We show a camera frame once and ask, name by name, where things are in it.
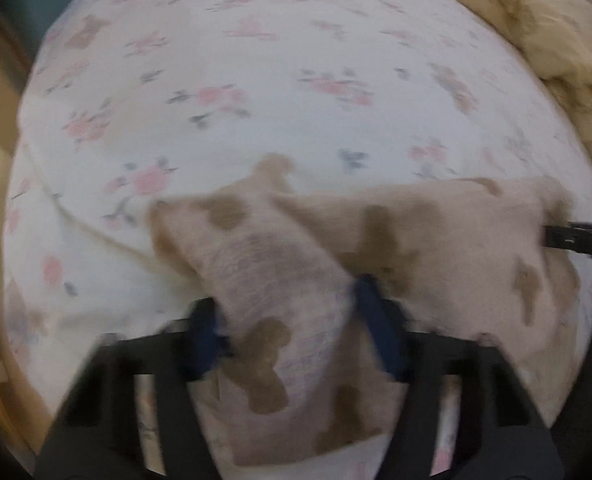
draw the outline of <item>crumpled blanket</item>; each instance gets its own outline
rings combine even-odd
[[[585,0],[458,0],[521,51],[592,158],[592,5]]]
[[[542,225],[568,211],[556,180],[297,196],[291,168],[267,155],[213,194],[151,208],[157,254],[197,272],[221,306],[235,357],[220,362],[213,401],[237,465],[303,460],[393,430],[403,387],[354,316],[363,273],[416,330],[492,335],[553,420],[578,364],[575,329],[561,322],[578,278],[564,251],[540,245]]]

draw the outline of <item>bed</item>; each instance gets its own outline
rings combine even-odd
[[[6,326],[52,412],[100,335],[156,332],[205,295],[154,256],[151,202],[218,189],[265,153],[291,157],[298,193],[548,175],[572,194],[573,219],[592,222],[592,164],[572,124],[514,47],[454,0],[75,0],[42,42],[18,121]],[[592,260],[572,262],[565,359],[577,370]],[[549,423],[567,382],[540,406]],[[445,428],[436,470],[448,467]],[[230,466],[367,478],[385,443]]]

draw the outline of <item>spotted cloth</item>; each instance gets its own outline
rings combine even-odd
[[[578,289],[566,253],[540,244],[569,209],[556,180],[297,196],[291,166],[268,155],[213,194],[151,209],[157,254],[197,272],[223,309],[235,357],[211,378],[212,401],[236,464],[303,460],[393,429],[402,387],[352,311],[353,276],[366,272],[417,329],[492,334],[556,416],[576,369],[561,319]]]

